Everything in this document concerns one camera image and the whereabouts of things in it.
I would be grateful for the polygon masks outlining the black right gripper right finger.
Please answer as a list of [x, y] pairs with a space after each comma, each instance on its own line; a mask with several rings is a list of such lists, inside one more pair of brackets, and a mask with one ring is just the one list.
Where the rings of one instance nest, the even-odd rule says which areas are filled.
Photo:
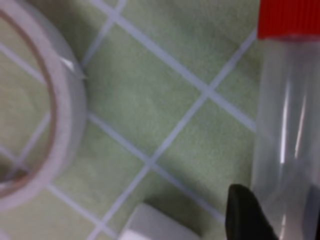
[[303, 214], [303, 239], [320, 239], [320, 188], [311, 186], [304, 208]]

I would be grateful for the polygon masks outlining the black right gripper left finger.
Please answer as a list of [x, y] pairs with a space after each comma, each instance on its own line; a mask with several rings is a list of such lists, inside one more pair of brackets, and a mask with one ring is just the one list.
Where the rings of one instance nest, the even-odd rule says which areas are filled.
[[225, 233], [228, 240], [277, 240], [253, 192], [241, 184], [228, 189]]

